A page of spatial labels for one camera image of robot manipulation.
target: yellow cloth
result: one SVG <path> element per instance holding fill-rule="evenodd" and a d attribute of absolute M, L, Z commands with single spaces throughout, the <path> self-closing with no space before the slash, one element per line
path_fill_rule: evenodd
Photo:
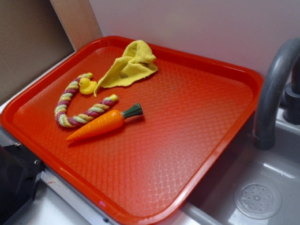
<path fill-rule="evenodd" d="M 94 96 L 97 96 L 100 87 L 129 86 L 155 73 L 158 71 L 158 67 L 153 63 L 155 59 L 152 50 L 144 41 L 131 42 L 122 57 L 117 58 L 109 71 L 98 81 Z"/>

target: striped rope toy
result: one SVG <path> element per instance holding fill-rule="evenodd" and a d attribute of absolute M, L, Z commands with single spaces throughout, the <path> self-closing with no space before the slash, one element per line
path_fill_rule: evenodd
<path fill-rule="evenodd" d="M 112 106 L 118 100 L 118 96 L 113 94 L 110 97 L 106 97 L 99 103 L 93 105 L 90 109 L 88 109 L 88 111 L 85 111 L 84 113 L 81 113 L 77 116 L 67 117 L 67 106 L 70 104 L 72 96 L 79 90 L 78 82 L 83 77 L 91 79 L 92 76 L 93 74 L 91 73 L 86 73 L 78 76 L 67 86 L 67 88 L 61 95 L 54 110 L 54 115 L 56 121 L 62 127 L 74 128 L 87 124 L 96 117 L 100 116 L 100 114 L 102 114 L 105 110 L 108 110 L 110 106 Z"/>

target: sink drain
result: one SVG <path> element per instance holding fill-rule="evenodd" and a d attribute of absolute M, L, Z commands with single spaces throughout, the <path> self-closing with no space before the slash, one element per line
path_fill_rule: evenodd
<path fill-rule="evenodd" d="M 281 207 L 281 195 L 275 186 L 263 180 L 248 180 L 235 190 L 234 202 L 245 216 L 267 219 Z"/>

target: sink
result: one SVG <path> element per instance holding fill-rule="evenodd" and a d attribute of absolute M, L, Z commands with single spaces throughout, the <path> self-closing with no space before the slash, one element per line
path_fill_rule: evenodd
<path fill-rule="evenodd" d="M 277 119 L 276 145 L 263 151 L 253 146 L 253 123 L 251 117 L 188 198 L 200 224 L 299 224 L 300 127 Z M 185 212 L 195 218 L 191 207 Z"/>

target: faucet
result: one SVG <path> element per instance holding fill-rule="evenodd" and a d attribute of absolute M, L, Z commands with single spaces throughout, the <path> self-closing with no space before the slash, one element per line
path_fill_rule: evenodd
<path fill-rule="evenodd" d="M 290 73 L 292 73 L 292 81 L 285 88 Z M 284 119 L 292 124 L 300 124 L 300 38 L 298 37 L 286 41 L 280 47 L 262 85 L 253 129 L 253 143 L 257 149 L 268 150 L 275 145 L 275 123 L 282 96 L 286 103 Z"/>

